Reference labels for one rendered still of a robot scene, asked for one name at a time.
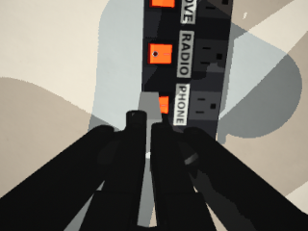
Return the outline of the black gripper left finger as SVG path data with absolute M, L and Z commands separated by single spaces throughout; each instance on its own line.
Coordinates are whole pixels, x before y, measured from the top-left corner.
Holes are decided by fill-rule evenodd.
M 149 92 L 141 91 L 124 130 L 92 128 L 3 195 L 0 231 L 64 231 L 91 197 L 79 231 L 138 225 L 148 132 Z

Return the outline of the black power strip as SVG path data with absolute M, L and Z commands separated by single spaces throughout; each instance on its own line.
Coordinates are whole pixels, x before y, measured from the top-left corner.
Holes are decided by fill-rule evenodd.
M 233 0 L 143 0 L 141 91 L 158 92 L 173 131 L 216 139 Z

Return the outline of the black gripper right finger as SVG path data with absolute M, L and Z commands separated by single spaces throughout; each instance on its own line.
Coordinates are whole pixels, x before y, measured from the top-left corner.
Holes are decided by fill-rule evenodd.
M 167 231 L 217 231 L 208 206 L 227 231 L 308 231 L 306 213 L 204 130 L 173 131 L 158 92 L 149 93 L 148 158 Z

